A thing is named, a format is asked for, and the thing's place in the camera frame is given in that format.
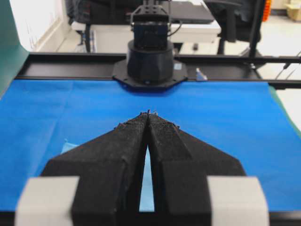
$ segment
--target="black vertical pole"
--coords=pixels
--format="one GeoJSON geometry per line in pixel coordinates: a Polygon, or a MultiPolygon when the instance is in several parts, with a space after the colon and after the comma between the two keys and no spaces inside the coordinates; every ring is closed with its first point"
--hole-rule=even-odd
{"type": "Polygon", "coordinates": [[[116,0],[111,0],[111,18],[115,19],[116,15],[116,0]]]}
{"type": "Polygon", "coordinates": [[[87,53],[91,52],[91,45],[90,45],[90,24],[86,24],[86,29],[85,29],[85,45],[86,45],[86,50],[87,53]]]}
{"type": "Polygon", "coordinates": [[[263,12],[265,8],[265,2],[266,0],[257,0],[256,2],[253,26],[252,26],[251,37],[250,37],[249,57],[255,57],[256,55],[256,47],[260,36],[260,28],[262,23],[263,12]]]}
{"type": "Polygon", "coordinates": [[[236,19],[235,19],[236,6],[229,5],[227,7],[227,41],[236,41],[236,19]]]}

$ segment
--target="black cable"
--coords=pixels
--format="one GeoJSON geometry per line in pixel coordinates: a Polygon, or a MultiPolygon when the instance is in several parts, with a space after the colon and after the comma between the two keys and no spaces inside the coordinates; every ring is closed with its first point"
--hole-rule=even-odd
{"type": "Polygon", "coordinates": [[[289,73],[285,80],[288,80],[288,78],[300,67],[300,65],[301,64],[299,64],[298,67],[296,67],[291,73],[289,73]]]}
{"type": "Polygon", "coordinates": [[[182,21],[179,21],[179,23],[180,23],[180,26],[174,32],[172,32],[169,35],[167,35],[168,37],[176,34],[180,30],[180,28],[182,27],[183,23],[182,23],[182,21]]]}
{"type": "Polygon", "coordinates": [[[281,70],[281,72],[276,76],[275,80],[277,80],[278,77],[282,74],[282,72],[283,72],[284,70],[286,70],[290,65],[291,65],[291,63],[286,63],[286,64],[283,66],[283,69],[281,70]]]}

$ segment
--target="desk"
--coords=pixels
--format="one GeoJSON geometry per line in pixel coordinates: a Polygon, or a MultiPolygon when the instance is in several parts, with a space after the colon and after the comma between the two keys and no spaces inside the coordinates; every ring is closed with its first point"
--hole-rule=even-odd
{"type": "MultiPolygon", "coordinates": [[[[190,1],[195,5],[204,5],[207,8],[202,0],[190,1]]],[[[178,26],[178,24],[173,24],[172,32],[178,26]]],[[[71,27],[73,30],[84,31],[86,25],[73,22],[71,27]]],[[[91,25],[91,30],[95,34],[95,50],[98,53],[126,53],[128,42],[134,38],[130,25],[91,25]]],[[[216,20],[210,24],[183,24],[179,32],[171,37],[171,41],[210,43],[214,42],[220,32],[221,27],[216,20]]]]}

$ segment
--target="blue tablecloth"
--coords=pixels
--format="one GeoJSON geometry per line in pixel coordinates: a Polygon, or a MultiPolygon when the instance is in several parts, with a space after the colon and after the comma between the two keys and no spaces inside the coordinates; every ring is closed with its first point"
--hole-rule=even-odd
{"type": "Polygon", "coordinates": [[[301,139],[266,83],[184,82],[133,92],[115,81],[16,80],[0,100],[0,211],[67,139],[82,144],[150,109],[237,157],[270,211],[301,210],[301,139]]]}

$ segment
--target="black office chair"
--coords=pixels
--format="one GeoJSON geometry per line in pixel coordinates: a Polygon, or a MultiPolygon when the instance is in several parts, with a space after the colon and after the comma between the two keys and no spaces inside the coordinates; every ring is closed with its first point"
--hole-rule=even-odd
{"type": "Polygon", "coordinates": [[[225,41],[250,41],[258,0],[205,0],[222,28],[218,54],[224,54],[225,41]]]}
{"type": "Polygon", "coordinates": [[[142,3],[143,0],[65,0],[69,24],[74,21],[86,24],[85,32],[77,32],[88,53],[92,24],[128,24],[130,14],[142,3]]]}

